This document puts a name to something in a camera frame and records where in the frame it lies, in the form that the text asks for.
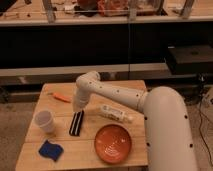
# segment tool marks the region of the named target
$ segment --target bowl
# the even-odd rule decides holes
[[[102,16],[120,16],[128,14],[127,0],[99,0],[98,11]]]
[[[105,162],[117,164],[124,161],[132,147],[132,141],[126,129],[110,124],[102,127],[95,136],[95,150]]]

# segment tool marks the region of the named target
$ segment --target wooden table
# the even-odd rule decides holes
[[[165,0],[164,2],[164,10],[167,12],[169,16],[178,16],[172,12],[174,5],[183,6],[185,0]],[[213,1],[212,0],[195,0],[192,6],[192,11],[190,16],[200,17],[200,16],[212,16],[213,15]]]
[[[114,81],[110,84],[145,89],[143,81]],[[33,120],[29,126],[25,142],[23,144],[16,170],[68,170],[68,169],[91,169],[111,167],[146,166],[147,152],[144,132],[144,117],[142,114],[125,106],[93,94],[90,103],[85,108],[85,115],[79,137],[72,137],[68,131],[73,118],[72,102],[64,103],[54,99],[49,93],[59,92],[68,97],[73,96],[75,83],[45,84],[42,88],[35,112],[48,108],[53,111],[55,132],[45,134],[38,128]],[[99,115],[100,105],[108,104],[118,107],[134,117],[132,123],[119,123]],[[94,137],[97,131],[107,124],[119,124],[126,128],[132,138],[132,149],[128,158],[118,164],[109,165],[96,155],[94,149]],[[38,150],[43,142],[48,139],[51,143],[60,144],[64,153],[57,162],[43,158]]]

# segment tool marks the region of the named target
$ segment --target orange marker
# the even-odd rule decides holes
[[[68,97],[65,97],[63,95],[61,95],[60,93],[52,93],[52,96],[55,98],[55,99],[58,99],[58,100],[61,100],[63,102],[67,102],[67,103],[70,103],[70,99]]]

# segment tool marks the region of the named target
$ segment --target white cup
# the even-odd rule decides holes
[[[34,122],[45,133],[51,133],[54,131],[53,117],[50,111],[42,110],[35,114]]]

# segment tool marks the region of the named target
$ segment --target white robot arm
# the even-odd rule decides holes
[[[144,113],[150,171],[198,171],[191,128],[182,97],[169,87],[151,92],[100,82],[89,72],[76,80],[74,111],[82,110],[96,93]]]

